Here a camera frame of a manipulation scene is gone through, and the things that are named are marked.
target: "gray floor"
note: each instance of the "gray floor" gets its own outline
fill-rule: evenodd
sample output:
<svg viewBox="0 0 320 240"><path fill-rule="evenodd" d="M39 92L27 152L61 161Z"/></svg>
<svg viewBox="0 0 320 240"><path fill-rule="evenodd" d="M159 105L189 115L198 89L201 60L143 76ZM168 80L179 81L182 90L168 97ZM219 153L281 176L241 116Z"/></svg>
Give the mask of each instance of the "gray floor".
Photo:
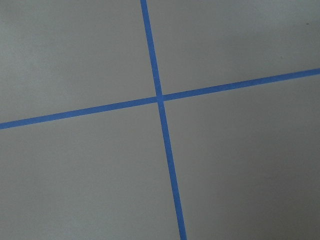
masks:
<svg viewBox="0 0 320 240"><path fill-rule="evenodd" d="M148 0L164 94L320 67L320 4ZM0 1L0 123L155 96L140 1ZM189 240L320 238L320 75L165 102ZM0 130L0 239L178 240L156 103Z"/></svg>

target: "blue line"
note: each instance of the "blue line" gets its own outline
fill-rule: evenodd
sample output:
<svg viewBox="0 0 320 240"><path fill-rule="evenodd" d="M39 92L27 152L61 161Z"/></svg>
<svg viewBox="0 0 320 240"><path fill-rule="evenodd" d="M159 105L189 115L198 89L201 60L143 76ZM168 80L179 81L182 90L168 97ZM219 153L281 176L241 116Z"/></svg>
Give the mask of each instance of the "blue line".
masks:
<svg viewBox="0 0 320 240"><path fill-rule="evenodd" d="M180 201L180 194L179 194L178 181L177 181L177 175L176 175L176 169L175 169L175 163L174 163L174 156L173 156L172 148L171 148L171 141L170 141L169 128L168 128L168 122L167 122L167 116L166 116L166 110L165 110L165 103L164 103L164 97L163 97L162 89L161 89L161 82L160 82L160 77L159 77L159 70L158 70L154 40L153 40L153 36L152 36L147 1L140 0L140 3L141 3L141 9L142 9L145 35L146 35L146 40L147 40L148 49L149 49L149 56L150 56L150 63L151 63L151 68L152 68L154 88L155 88L155 93L156 93L156 98L157 98L157 103L158 103L161 129L162 129L162 135L163 135L163 141L164 141L164 148L165 148L166 160L167 160L168 169L169 169L169 176L170 176L170 182L171 182L171 188L172 188L172 194L173 194L175 213L176 213L176 218L177 218L177 222L178 222L179 234L180 234L181 240L187 240L184 215L182 212L182 206L181 206L181 201Z"/></svg>
<svg viewBox="0 0 320 240"><path fill-rule="evenodd" d="M269 84L274 82L285 81L285 80L298 79L298 78L309 77L309 76L314 76L319 74L320 74L320 68L305 70L305 71L297 71L297 72L292 72L292 73L287 73L282 75L269 76L269 77L263 77L263 78L253 79L253 80L223 84L218 86L210 86L210 87L194 89L189 91L170 93L170 94L164 95L163 100L169 101L174 99L182 99L182 98L188 98L192 96L211 94L216 92L228 91L232 89L246 88L246 87L251 87L251 86L256 86L261 84Z"/></svg>
<svg viewBox="0 0 320 240"><path fill-rule="evenodd" d="M49 122L49 121L54 121L59 119L73 118L73 117L82 116L82 115L96 114L96 113L107 112L107 111L116 110L116 109L130 108L134 106L152 104L156 102L157 102L157 98L154 96L154 97L147 97L147 98L142 98L142 99L137 99L132 101L118 102L118 103L113 103L113 104L108 104L103 106L95 106L95 107L89 107L89 108L84 108L79 110L65 111L65 112L60 112L60 113L55 113L55 114L50 114L45 116L37 116L37 117L21 119L16 121L3 122L3 123L0 123L0 130L24 126L24 125L30 125L30 124L44 123L44 122Z"/></svg>

